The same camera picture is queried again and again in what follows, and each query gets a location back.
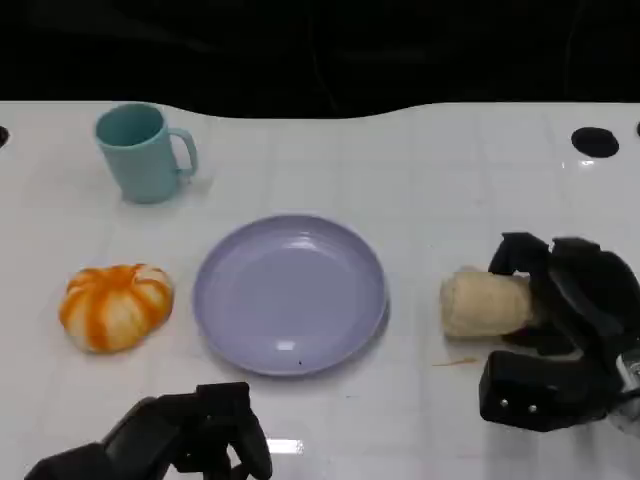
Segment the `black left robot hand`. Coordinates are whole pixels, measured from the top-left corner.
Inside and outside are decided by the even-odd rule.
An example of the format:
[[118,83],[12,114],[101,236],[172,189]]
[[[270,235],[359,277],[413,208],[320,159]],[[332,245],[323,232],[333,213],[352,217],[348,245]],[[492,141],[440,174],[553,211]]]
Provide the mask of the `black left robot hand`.
[[102,440],[120,479],[162,479],[170,467],[205,479],[269,479],[271,454],[245,382],[146,397]]

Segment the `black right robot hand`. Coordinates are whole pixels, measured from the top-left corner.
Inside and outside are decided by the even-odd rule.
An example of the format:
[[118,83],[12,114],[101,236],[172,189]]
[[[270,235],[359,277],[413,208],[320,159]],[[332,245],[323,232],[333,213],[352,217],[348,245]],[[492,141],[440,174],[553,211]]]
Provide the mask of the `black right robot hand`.
[[502,336],[541,356],[600,349],[639,336],[639,280],[620,256],[580,237],[551,244],[529,232],[505,232],[488,271],[525,275],[534,320]]

